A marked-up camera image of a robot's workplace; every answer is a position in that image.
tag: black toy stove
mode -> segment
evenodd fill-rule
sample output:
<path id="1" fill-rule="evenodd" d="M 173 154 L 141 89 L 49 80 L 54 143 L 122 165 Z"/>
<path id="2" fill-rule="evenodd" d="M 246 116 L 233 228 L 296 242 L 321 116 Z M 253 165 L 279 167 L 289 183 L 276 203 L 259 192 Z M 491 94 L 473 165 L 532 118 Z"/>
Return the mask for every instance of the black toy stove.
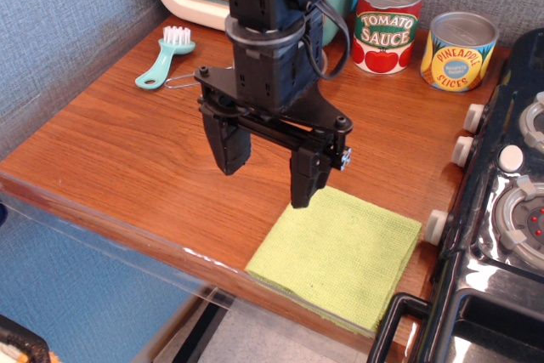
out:
<path id="1" fill-rule="evenodd" d="M 397 294 L 368 361 L 384 361 L 402 315 L 422 320 L 408 361 L 544 362 L 544 29 L 513 46 L 490 102 L 472 105 L 452 161 L 465 176 L 439 245 L 430 302 Z"/>

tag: oven door handle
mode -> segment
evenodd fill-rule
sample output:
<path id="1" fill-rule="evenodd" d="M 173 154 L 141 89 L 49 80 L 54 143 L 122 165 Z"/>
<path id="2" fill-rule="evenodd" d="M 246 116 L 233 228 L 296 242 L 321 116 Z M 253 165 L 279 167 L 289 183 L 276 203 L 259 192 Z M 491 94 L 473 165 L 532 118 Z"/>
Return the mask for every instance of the oven door handle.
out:
<path id="1" fill-rule="evenodd" d="M 376 335 L 376 340 L 372 345 L 371 352 L 368 355 L 368 360 L 366 362 L 383 363 L 385 361 L 402 316 L 410 315 L 417 319 L 424 320 L 428 317 L 430 310 L 431 303 L 421 298 L 414 297 L 413 295 L 404 292 L 395 294 L 383 317 L 382 324 Z"/>

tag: wood grain surface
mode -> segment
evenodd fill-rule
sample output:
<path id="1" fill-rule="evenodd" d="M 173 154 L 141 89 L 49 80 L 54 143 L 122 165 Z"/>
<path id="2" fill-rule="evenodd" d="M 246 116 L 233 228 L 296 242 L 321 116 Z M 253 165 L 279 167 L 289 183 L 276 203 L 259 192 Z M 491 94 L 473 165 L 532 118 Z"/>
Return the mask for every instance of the wood grain surface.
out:
<path id="1" fill-rule="evenodd" d="M 196 48 L 176 56 L 170 76 L 201 65 L 232 65 L 222 31 L 187 26 Z M 252 156 L 232 176 L 216 167 L 201 125 L 200 87 L 144 91 L 134 84 L 159 52 L 157 27 L 100 79 L 0 163 L 0 187 L 204 281 L 244 297 L 361 351 L 355 335 L 256 285 L 242 271 L 290 202 L 290 152 L 252 138 Z M 441 92 L 419 74 L 426 33 L 411 63 L 373 75 L 349 61 L 323 95 L 354 121 L 352 161 L 332 170 L 329 185 L 425 224 L 448 211 L 462 179 L 450 163 L 472 103 L 485 104 L 508 50 L 496 49 L 484 84 L 464 94 Z M 338 39 L 326 47 L 334 64 Z M 429 297 L 436 248 L 420 240 L 397 291 Z M 403 320 L 391 361 L 402 360 L 416 322 Z"/>

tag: green cloth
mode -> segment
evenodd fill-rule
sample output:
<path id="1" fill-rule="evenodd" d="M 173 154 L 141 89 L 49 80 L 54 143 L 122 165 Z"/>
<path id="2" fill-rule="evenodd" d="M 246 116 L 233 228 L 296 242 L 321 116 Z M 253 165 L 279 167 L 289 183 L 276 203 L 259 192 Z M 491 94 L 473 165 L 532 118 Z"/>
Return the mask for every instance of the green cloth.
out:
<path id="1" fill-rule="evenodd" d="M 283 212 L 246 272 L 301 298 L 303 306 L 338 325 L 369 336 L 367 331 L 375 332 L 383 318 L 421 226 L 325 187 L 309 207 L 289 206 Z"/>

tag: black cable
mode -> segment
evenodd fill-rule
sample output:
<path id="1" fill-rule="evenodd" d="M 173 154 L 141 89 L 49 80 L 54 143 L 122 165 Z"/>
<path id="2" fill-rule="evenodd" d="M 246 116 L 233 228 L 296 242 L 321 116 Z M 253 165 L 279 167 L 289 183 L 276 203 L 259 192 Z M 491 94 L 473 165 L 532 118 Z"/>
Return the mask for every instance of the black cable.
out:
<path id="1" fill-rule="evenodd" d="M 321 68 L 318 67 L 317 63 L 315 62 L 315 59 L 313 56 L 313 50 L 312 50 L 312 42 L 309 36 L 304 35 L 302 38 L 302 42 L 304 43 L 304 46 L 306 47 L 306 51 L 308 54 L 309 63 L 312 65 L 312 68 L 314 69 L 315 73 L 320 78 L 323 78 L 325 80 L 331 80 L 333 78 L 336 78 L 340 74 L 340 72 L 342 72 L 343 67 L 345 67 L 346 63 L 348 62 L 349 50 L 350 50 L 349 29 L 343 17 L 326 0 L 320 0 L 315 5 L 321 11 L 321 13 L 323 13 L 326 17 L 331 19 L 331 21 L 338 27 L 338 29 L 342 32 L 344 36 L 344 41 L 346 42 L 346 47 L 343 50 L 342 58 L 338 61 L 338 64 L 336 65 L 336 67 L 334 67 L 331 73 L 327 75 L 321 71 Z"/>
<path id="2" fill-rule="evenodd" d="M 8 218 L 8 209 L 0 202 L 0 227 Z"/>

